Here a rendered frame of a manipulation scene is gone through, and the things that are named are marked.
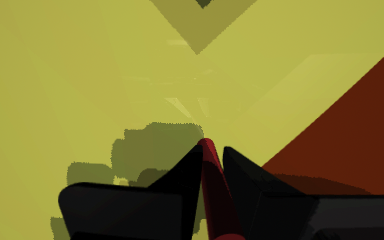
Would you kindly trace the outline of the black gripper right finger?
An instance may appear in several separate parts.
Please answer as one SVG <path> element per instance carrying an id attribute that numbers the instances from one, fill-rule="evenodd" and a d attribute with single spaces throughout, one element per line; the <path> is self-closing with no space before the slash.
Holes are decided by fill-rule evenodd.
<path id="1" fill-rule="evenodd" d="M 322 228 L 384 227 L 384 194 L 306 195 L 228 146 L 223 169 L 245 240 L 312 240 Z"/>

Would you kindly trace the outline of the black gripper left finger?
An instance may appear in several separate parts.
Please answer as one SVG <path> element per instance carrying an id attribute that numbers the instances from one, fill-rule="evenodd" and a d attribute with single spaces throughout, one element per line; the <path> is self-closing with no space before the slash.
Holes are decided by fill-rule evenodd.
<path id="1" fill-rule="evenodd" d="M 157 240 L 192 240 L 201 184 L 203 147 L 195 145 L 170 171 L 147 188 L 73 183 L 58 205 L 75 232 Z"/>

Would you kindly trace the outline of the red peg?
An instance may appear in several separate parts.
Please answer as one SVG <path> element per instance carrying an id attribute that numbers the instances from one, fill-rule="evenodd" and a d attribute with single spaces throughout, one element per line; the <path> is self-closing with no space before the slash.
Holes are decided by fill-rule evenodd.
<path id="1" fill-rule="evenodd" d="M 208 240 L 245 240 L 214 142 L 203 138 L 201 183 Z"/>

